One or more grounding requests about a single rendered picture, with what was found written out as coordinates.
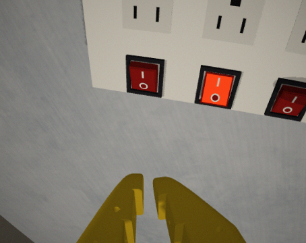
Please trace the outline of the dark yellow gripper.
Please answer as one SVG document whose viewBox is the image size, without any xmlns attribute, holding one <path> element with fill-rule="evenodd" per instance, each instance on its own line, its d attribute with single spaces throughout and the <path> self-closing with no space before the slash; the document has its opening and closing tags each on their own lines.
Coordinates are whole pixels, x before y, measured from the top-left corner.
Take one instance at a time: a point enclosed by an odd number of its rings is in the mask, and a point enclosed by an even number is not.
<svg viewBox="0 0 306 243">
<path fill-rule="evenodd" d="M 158 219 L 171 243 L 246 243 L 238 229 L 190 189 L 170 177 L 153 179 Z M 144 177 L 125 176 L 76 243 L 135 243 L 136 215 L 144 214 Z"/>
</svg>

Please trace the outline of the white power strip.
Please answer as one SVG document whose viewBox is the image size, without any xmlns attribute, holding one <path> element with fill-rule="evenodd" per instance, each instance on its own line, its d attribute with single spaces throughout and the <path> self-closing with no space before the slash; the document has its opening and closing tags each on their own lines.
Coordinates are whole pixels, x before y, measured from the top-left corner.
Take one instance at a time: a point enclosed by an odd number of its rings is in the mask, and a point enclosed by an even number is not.
<svg viewBox="0 0 306 243">
<path fill-rule="evenodd" d="M 82 0 L 92 87 L 306 123 L 306 0 Z"/>
</svg>

